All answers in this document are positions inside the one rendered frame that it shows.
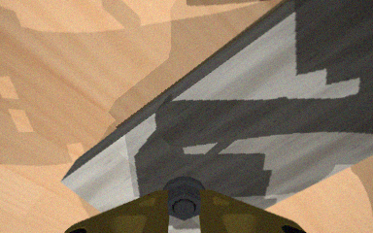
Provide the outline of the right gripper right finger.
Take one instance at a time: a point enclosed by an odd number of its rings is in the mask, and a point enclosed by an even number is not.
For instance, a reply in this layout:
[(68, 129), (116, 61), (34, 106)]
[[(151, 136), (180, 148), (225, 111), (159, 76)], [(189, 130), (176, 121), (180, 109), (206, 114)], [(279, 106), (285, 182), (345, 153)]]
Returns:
[[(285, 233), (289, 225), (306, 232), (296, 222), (262, 210), (214, 190), (199, 190), (201, 233)], [(227, 230), (226, 230), (227, 229)]]

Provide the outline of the grey threaded bolt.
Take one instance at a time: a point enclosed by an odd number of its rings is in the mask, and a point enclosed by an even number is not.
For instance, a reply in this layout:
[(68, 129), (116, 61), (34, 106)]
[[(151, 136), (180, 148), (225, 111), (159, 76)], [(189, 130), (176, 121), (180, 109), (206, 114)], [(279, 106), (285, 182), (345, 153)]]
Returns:
[(194, 212), (194, 205), (187, 200), (181, 200), (174, 206), (177, 215), (191, 215)]

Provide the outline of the light wooden plank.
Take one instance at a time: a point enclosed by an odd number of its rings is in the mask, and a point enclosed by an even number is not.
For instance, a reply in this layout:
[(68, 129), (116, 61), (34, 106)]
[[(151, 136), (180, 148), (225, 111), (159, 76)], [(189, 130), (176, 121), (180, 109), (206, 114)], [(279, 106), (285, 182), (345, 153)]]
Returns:
[[(157, 98), (159, 98), (161, 95), (163, 95), (164, 93), (166, 93), (168, 90), (170, 90), (172, 87), (174, 87), (176, 84), (178, 84), (179, 82), (181, 82), (183, 79), (185, 79), (187, 76), (189, 76), (191, 73), (193, 73), (195, 70), (197, 70), (199, 67), (201, 67), (202, 65), (204, 65), (206, 62), (208, 62), (210, 59), (212, 59), (214, 56), (216, 56), (218, 53), (220, 53), (222, 50), (224, 50), (225, 48), (227, 48), (229, 45), (231, 45), (233, 42), (235, 42), (237, 39), (239, 39), (241, 36), (243, 36), (244, 34), (246, 34), (248, 31), (250, 31), (252, 28), (254, 28), (256, 25), (258, 25), (260, 22), (262, 22), (264, 19), (266, 19), (267, 17), (269, 17), (270, 15), (272, 15), (274, 12), (276, 12), (278, 9), (280, 9), (282, 6), (284, 6), (288, 1), (290, 0), (282, 0), (281, 2), (279, 2), (276, 6), (274, 6), (272, 9), (270, 9), (267, 13), (265, 13), (263, 16), (261, 16), (259, 19), (257, 19), (255, 22), (253, 22), (250, 26), (248, 26), (246, 29), (244, 29), (242, 32), (240, 32), (237, 36), (235, 36), (233, 39), (231, 39), (228, 43), (226, 43), (224, 46), (222, 46), (219, 50), (217, 50), (216, 52), (214, 52), (211, 56), (209, 56), (207, 59), (205, 59), (202, 63), (200, 63), (198, 66), (196, 66), (193, 70), (191, 70), (189, 73), (187, 73), (184, 77), (182, 77), (180, 80), (178, 80), (176, 83), (174, 83), (172, 86), (170, 86), (167, 90), (165, 90), (163, 93), (161, 93), (158, 97), (156, 97), (154, 100), (151, 101), (151, 103), (153, 101), (155, 101)], [(150, 104), (151, 104), (150, 103)], [(148, 107), (150, 104), (148, 104), (146, 107)], [(142, 110), (144, 110), (146, 107), (144, 107)], [(142, 111), (141, 110), (141, 111)], [(140, 113), (141, 111), (139, 111), (138, 113)], [(137, 113), (137, 114), (138, 114)], [(136, 116), (137, 114), (135, 114), (134, 116)], [(133, 117), (134, 117), (133, 116)]]

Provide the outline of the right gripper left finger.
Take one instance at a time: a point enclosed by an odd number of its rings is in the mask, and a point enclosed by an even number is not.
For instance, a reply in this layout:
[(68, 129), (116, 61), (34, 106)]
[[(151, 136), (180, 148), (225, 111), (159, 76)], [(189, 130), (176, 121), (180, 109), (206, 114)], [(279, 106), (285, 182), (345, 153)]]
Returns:
[(83, 228), (86, 233), (168, 233), (168, 190), (157, 190), (89, 217), (64, 233)]

